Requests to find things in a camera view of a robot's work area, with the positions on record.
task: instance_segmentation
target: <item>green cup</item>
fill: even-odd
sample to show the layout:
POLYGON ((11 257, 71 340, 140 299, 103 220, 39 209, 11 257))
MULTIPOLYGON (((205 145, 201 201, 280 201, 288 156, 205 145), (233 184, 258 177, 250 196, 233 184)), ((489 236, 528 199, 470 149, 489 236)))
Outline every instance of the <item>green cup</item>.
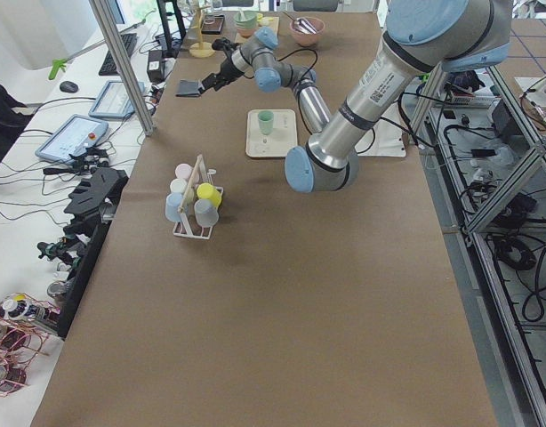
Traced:
POLYGON ((261 133, 264 135, 269 135, 271 132, 273 132, 273 121, 274 121, 275 115, 273 114, 273 111, 264 109, 259 112, 257 115, 257 121, 259 122, 259 128, 261 130, 261 133))

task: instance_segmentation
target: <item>stacked bowl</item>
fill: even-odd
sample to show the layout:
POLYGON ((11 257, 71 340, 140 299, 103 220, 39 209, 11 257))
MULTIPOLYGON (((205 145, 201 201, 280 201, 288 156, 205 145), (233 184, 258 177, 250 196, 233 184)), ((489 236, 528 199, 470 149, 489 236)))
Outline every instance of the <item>stacked bowl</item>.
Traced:
POLYGON ((241 37, 250 37, 257 30, 257 12, 240 11, 234 15, 234 23, 241 37))

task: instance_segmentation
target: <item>yellow stand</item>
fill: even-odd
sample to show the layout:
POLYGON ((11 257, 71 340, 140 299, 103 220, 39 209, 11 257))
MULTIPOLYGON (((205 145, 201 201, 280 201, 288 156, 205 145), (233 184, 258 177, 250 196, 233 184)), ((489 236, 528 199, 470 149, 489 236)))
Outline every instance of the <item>yellow stand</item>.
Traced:
POLYGON ((195 28, 198 36, 198 43, 194 43, 189 48, 190 55, 195 58, 209 58, 216 53, 216 51, 212 49, 212 44, 205 42, 202 36, 202 23, 204 22, 202 9, 203 8, 197 7, 196 15, 194 16, 194 22, 197 22, 195 28))

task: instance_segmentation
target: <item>white plate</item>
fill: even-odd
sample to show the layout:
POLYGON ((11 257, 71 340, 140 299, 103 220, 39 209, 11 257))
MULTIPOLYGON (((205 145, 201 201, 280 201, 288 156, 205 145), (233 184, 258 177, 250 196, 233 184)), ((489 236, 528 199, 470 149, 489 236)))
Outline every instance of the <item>white plate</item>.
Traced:
POLYGON ((297 123, 291 109, 272 109, 273 132, 264 135, 259 129, 257 115, 262 109, 252 109, 247 113, 247 139, 245 153, 249 157, 285 157, 292 147, 296 147, 297 123))

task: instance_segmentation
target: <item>yellow bottle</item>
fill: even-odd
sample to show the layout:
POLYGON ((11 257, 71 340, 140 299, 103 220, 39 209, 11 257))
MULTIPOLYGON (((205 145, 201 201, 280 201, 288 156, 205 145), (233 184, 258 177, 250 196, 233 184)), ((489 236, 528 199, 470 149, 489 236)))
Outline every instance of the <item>yellow bottle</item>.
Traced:
POLYGON ((198 198, 207 198, 210 200, 216 209, 220 206, 221 194, 212 184, 207 182, 200 184, 196 193, 198 198))

